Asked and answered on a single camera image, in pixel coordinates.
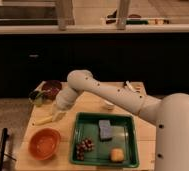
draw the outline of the green plastic tray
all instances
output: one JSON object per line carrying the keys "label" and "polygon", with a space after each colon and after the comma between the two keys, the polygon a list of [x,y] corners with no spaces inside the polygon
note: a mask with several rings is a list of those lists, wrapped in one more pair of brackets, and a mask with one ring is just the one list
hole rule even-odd
{"label": "green plastic tray", "polygon": [[[113,138],[110,141],[100,141],[98,121],[101,119],[110,120],[113,132]],[[95,148],[91,152],[85,152],[83,161],[77,160],[76,144],[85,138],[91,138]],[[110,160],[110,150],[115,147],[123,149],[125,159],[121,163],[114,163]],[[133,118],[126,115],[78,113],[73,132],[70,161],[83,165],[138,167],[139,159]]]}

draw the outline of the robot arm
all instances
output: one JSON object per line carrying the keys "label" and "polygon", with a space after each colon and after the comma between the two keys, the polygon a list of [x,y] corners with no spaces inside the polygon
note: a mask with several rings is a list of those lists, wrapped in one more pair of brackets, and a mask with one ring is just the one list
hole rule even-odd
{"label": "robot arm", "polygon": [[72,71],[68,75],[67,81],[68,87],[60,91],[56,97],[56,103],[60,109],[70,109],[77,97],[83,91],[88,91],[120,106],[134,115],[138,115],[152,124],[156,122],[155,110],[160,102],[157,98],[101,83],[95,80],[87,70]]}
{"label": "robot arm", "polygon": [[189,171],[189,95],[159,100],[101,83],[86,70],[72,71],[67,81],[56,97],[60,110],[70,109],[83,91],[111,101],[156,126],[155,171]]}

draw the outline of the black cabinet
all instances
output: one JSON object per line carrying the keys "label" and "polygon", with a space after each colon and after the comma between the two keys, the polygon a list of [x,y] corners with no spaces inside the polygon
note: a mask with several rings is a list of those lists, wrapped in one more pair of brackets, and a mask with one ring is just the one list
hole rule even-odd
{"label": "black cabinet", "polygon": [[65,81],[67,43],[42,36],[0,36],[0,97],[27,97],[41,81]]}
{"label": "black cabinet", "polygon": [[189,33],[0,35],[0,97],[27,97],[74,69],[143,81],[149,94],[189,93]]}

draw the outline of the blue sponge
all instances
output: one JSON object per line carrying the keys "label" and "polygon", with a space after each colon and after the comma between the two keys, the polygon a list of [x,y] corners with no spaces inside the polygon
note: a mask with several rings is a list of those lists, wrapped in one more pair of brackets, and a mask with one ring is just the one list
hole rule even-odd
{"label": "blue sponge", "polygon": [[99,120],[99,128],[101,141],[112,139],[112,128],[109,120]]}

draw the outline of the tray rim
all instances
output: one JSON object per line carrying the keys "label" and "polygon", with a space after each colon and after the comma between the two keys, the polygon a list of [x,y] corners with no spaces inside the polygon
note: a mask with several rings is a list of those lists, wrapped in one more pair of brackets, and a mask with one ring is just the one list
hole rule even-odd
{"label": "tray rim", "polygon": [[[133,135],[134,135],[134,145],[135,145],[135,158],[136,158],[136,164],[116,164],[116,163],[111,163],[111,164],[99,164],[99,163],[96,163],[96,164],[89,164],[89,163],[83,163],[82,161],[76,161],[76,160],[73,160],[73,151],[74,151],[74,140],[75,140],[75,131],[76,131],[76,128],[77,128],[77,123],[79,121],[79,117],[80,115],[99,115],[99,116],[103,116],[103,115],[109,115],[109,116],[115,116],[115,117],[129,117],[131,118],[132,120],[132,128],[133,128]],[[73,133],[72,133],[72,139],[71,139],[71,143],[70,143],[71,147],[70,147],[70,157],[69,157],[69,160],[71,163],[73,164],[79,164],[79,165],[93,165],[93,166],[110,166],[110,167],[121,167],[121,168],[137,168],[139,166],[139,156],[138,156],[138,147],[137,147],[137,137],[136,137],[136,130],[135,130],[135,124],[134,124],[134,119],[131,115],[128,115],[128,114],[111,114],[111,113],[95,113],[95,112],[78,112],[76,114],[76,119],[75,119],[75,124],[74,124],[74,127],[73,127]]]}

